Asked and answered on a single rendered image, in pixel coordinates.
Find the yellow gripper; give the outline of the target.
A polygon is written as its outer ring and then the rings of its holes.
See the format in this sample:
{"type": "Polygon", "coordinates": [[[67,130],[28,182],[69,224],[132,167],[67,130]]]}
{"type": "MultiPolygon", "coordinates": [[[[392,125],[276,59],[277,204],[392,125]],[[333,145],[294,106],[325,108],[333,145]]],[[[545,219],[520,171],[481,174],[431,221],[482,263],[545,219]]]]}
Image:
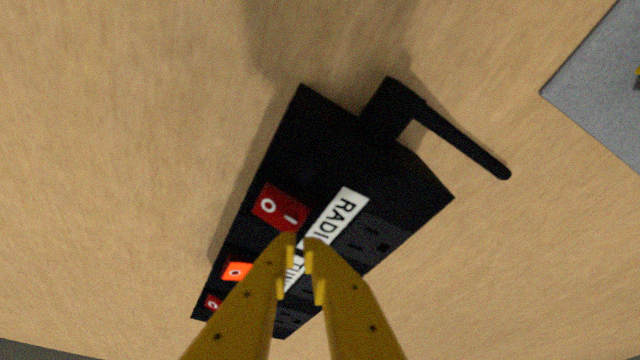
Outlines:
{"type": "MultiPolygon", "coordinates": [[[[262,252],[178,360],[268,360],[295,232],[262,252]]],[[[328,244],[303,238],[305,273],[322,305],[331,360],[408,360],[369,284],[328,244]]]]}

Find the black power strip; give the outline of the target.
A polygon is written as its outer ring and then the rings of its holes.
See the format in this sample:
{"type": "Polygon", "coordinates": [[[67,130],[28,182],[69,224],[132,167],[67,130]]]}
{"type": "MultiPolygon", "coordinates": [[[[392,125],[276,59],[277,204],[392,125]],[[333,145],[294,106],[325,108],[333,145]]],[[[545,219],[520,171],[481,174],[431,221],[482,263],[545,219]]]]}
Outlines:
{"type": "Polygon", "coordinates": [[[414,119],[497,179],[512,172],[386,75],[359,117],[300,82],[256,171],[190,319],[207,322],[269,243],[295,232],[293,268],[277,299],[272,338],[320,313],[305,274],[303,238],[315,236],[362,278],[456,197],[396,139],[414,119]]]}

